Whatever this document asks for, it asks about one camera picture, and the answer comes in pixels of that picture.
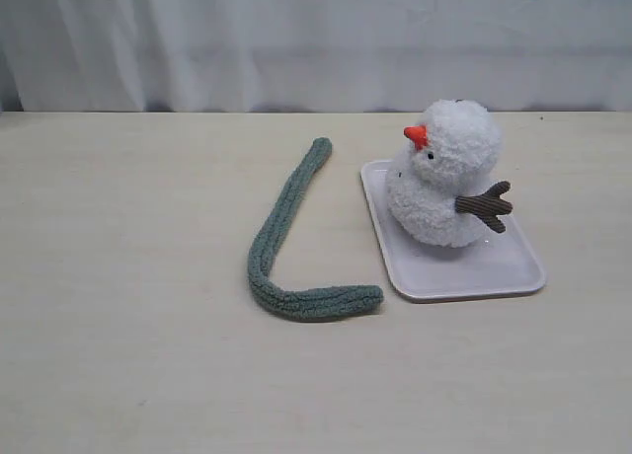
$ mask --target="snowman plush toy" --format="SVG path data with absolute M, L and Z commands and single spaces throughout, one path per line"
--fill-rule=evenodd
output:
M 387 204 L 418 242 L 465 247 L 487 232 L 503 233 L 499 215 L 507 181 L 490 186 L 502 134 L 490 113 L 473 101 L 440 100 L 425 110 L 386 175 Z

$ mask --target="white plastic tray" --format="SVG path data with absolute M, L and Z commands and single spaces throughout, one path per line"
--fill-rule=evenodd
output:
M 416 242 L 388 210 L 389 163 L 366 163 L 360 175 L 388 276 L 403 296 L 416 302 L 500 298 L 532 294 L 544 286 L 542 263 L 512 214 L 501 217 L 506 232 L 490 231 L 463 249 Z

